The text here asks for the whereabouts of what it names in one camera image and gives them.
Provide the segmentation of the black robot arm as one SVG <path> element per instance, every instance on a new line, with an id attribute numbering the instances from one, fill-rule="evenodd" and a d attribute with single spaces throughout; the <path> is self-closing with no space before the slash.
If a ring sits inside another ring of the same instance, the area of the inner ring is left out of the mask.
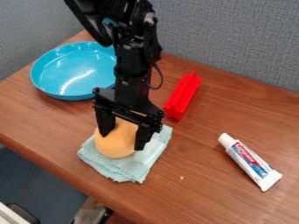
<path id="1" fill-rule="evenodd" d="M 90 37 L 115 55 L 114 87 L 93 89 L 97 129 L 106 136 L 115 119 L 137 125 L 134 149 L 140 151 L 161 130 L 164 111 L 149 101 L 152 71 L 158 69 L 161 46 L 157 18 L 148 0 L 63 0 Z"/>

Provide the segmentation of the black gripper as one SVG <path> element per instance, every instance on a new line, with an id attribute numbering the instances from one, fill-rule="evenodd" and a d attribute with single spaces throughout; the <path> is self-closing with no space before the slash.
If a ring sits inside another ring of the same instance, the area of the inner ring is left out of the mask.
<path id="1" fill-rule="evenodd" d="M 160 45 L 136 45 L 115 47 L 113 89 L 94 87 L 93 106 L 95 110 L 97 129 L 102 137 L 115 125 L 115 118 L 137 125 L 134 133 L 134 150 L 141 151 L 152 133 L 161 129 L 164 112 L 149 101 L 149 91 L 160 88 L 162 83 L 150 85 L 152 69 L 161 71 L 156 65 L 160 59 Z"/>

